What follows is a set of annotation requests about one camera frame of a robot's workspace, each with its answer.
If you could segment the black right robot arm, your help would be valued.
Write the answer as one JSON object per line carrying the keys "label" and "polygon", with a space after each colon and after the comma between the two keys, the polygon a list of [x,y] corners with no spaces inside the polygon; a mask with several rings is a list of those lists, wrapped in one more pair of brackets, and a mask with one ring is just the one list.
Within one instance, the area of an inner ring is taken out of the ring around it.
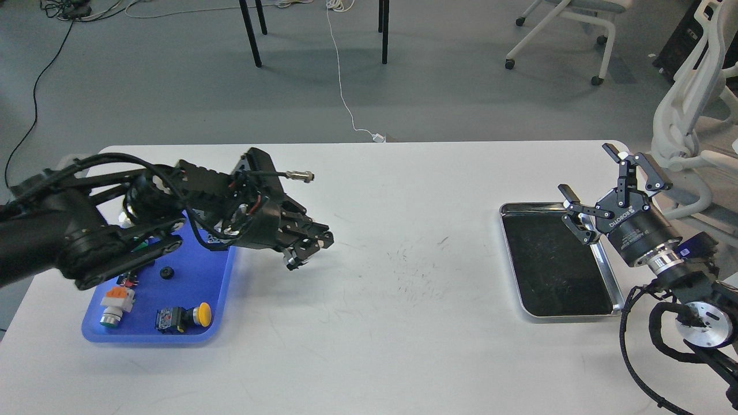
{"label": "black right robot arm", "polygon": [[685,413],[644,383],[627,353],[629,314],[643,295],[651,295],[656,305],[648,327],[654,347],[673,360],[708,365],[727,383],[725,394],[735,408],[736,360],[722,349],[736,343],[736,288],[718,278],[717,241],[706,233],[683,240],[653,205],[654,195],[669,190],[672,182],[651,155],[602,147],[619,166],[616,186],[587,206],[560,184],[566,199],[562,222],[580,243],[595,244],[605,236],[628,266],[648,266],[654,274],[649,284],[630,289],[620,316],[620,352],[631,378],[659,407]]}

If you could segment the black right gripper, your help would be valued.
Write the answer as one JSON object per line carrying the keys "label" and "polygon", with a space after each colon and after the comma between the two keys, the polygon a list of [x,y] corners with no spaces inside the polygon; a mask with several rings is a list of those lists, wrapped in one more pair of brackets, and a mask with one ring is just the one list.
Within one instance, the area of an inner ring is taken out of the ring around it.
{"label": "black right gripper", "polygon": [[[606,234],[614,249],[628,266],[637,266],[646,253],[664,244],[679,244],[679,236],[673,226],[653,207],[651,197],[661,191],[669,191],[673,182],[646,153],[619,152],[613,144],[603,144],[602,149],[619,164],[617,186],[597,202],[599,207],[583,205],[568,184],[559,184],[568,205],[562,221],[582,244],[595,244],[601,233]],[[638,188],[637,170],[646,174],[643,190]],[[606,218],[606,211],[611,216]],[[589,229],[583,217],[598,217],[596,227]]]}

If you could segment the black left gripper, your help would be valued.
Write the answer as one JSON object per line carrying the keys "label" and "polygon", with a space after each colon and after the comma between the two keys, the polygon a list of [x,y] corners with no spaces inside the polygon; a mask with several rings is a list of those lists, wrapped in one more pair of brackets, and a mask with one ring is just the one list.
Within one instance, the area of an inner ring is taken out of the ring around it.
{"label": "black left gripper", "polygon": [[[259,208],[249,216],[240,210],[238,203],[229,206],[224,213],[222,233],[226,233],[225,228],[235,228],[240,236],[224,240],[224,244],[281,251],[290,271],[305,265],[321,248],[332,246],[334,234],[329,226],[315,222],[303,205],[284,202],[286,199],[263,196]],[[280,232],[289,247],[280,241]]]}

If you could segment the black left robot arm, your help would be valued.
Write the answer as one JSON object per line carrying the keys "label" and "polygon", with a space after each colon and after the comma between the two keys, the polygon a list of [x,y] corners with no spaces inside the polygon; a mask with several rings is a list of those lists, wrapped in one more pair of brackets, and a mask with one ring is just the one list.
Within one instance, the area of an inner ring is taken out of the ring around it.
{"label": "black left robot arm", "polygon": [[56,269],[90,289],[177,250],[186,224],[207,250],[270,249],[296,270],[334,234],[285,193],[281,178],[307,183],[314,174],[280,172],[256,148],[230,173],[127,153],[46,169],[11,187],[2,205],[2,286]]}

